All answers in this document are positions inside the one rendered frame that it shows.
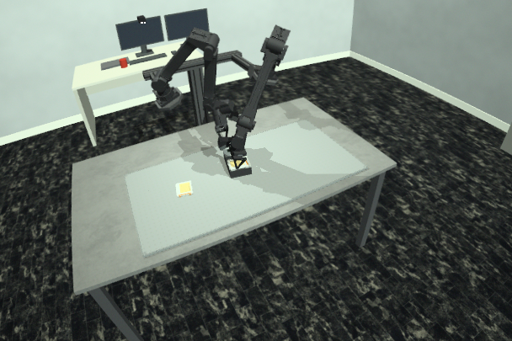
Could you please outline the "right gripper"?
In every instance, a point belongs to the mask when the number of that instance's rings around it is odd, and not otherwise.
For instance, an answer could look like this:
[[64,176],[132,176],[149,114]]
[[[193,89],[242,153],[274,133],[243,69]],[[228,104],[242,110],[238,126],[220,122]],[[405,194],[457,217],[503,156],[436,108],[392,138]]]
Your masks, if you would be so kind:
[[[227,137],[227,134],[228,134],[228,124],[226,123],[226,124],[221,125],[219,115],[214,116],[214,121],[215,121],[215,124],[217,125],[217,127],[215,127],[215,128],[216,128],[216,133],[218,134],[218,136],[221,136],[220,133],[225,131],[226,132],[226,137]],[[226,127],[226,128],[224,129],[223,127]]]

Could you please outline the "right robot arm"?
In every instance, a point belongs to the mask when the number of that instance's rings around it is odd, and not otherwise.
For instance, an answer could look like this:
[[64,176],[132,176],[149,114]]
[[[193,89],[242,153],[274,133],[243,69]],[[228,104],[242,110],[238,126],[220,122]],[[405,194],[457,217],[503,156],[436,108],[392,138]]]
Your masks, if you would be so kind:
[[[199,48],[200,50],[204,51],[203,107],[207,109],[208,112],[212,112],[213,116],[219,115],[221,125],[227,123],[227,115],[229,115],[229,120],[237,122],[239,114],[238,111],[233,112],[235,110],[235,104],[230,101],[230,99],[218,101],[215,99],[216,102],[213,104],[213,98],[215,97],[216,93],[216,65],[218,55],[217,46],[219,44],[220,38],[217,34],[205,31],[203,29],[193,28],[191,33],[188,36],[189,39],[187,38],[188,40],[186,39],[185,42],[179,47],[177,52],[174,54],[174,56],[172,56],[166,66],[158,69],[155,77],[152,80],[151,86],[155,91],[157,91],[157,95],[160,96],[160,98],[158,96],[156,97],[157,102],[160,104],[160,106],[162,105],[161,107],[164,107],[180,95],[175,87],[169,86],[168,82],[173,79],[171,78],[172,75],[179,69],[179,67],[185,62],[190,54],[196,48]],[[213,55],[213,53],[215,54]]]

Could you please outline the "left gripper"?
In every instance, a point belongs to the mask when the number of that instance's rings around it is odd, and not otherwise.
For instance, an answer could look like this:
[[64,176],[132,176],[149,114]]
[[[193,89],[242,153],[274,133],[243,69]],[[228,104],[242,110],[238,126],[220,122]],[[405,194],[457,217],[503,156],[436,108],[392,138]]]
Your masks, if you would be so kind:
[[[229,147],[229,150],[230,150],[230,153],[231,153],[231,156],[232,156],[232,160],[234,161],[234,164],[235,164],[235,168],[236,169],[239,169],[241,167],[241,165],[247,161],[247,158],[245,157],[242,157],[242,156],[238,156],[238,155],[243,155],[243,156],[247,156],[247,152],[245,150],[245,142],[243,143],[243,146],[240,148],[240,152],[233,152],[232,151],[232,148]],[[240,164],[237,166],[237,161],[241,161]]]

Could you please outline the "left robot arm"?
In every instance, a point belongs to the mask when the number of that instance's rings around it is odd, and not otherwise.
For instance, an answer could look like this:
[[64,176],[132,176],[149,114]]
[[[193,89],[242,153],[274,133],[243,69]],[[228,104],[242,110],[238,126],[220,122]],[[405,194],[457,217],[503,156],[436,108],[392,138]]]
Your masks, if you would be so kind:
[[[268,79],[275,81],[278,79],[278,77],[274,75],[275,68],[276,66],[280,65],[281,60],[283,60],[285,57],[285,53],[288,49],[288,45],[285,45],[285,43],[290,32],[290,30],[282,29],[282,27],[276,25],[271,33],[271,36],[269,38],[265,37],[264,43],[260,50],[264,53],[264,62],[260,70],[255,70],[258,77],[256,83],[254,84],[250,98],[246,106],[243,108],[243,112],[238,117],[236,123],[237,136],[236,134],[232,137],[218,136],[218,147],[220,150],[231,147],[233,152],[240,152],[240,148],[243,146],[244,141],[246,141],[248,132],[251,132],[255,127],[256,121],[254,121],[254,119],[257,113],[259,100],[261,98],[260,95],[263,93],[264,86],[266,85]],[[270,51],[271,53],[268,53],[266,50]]]

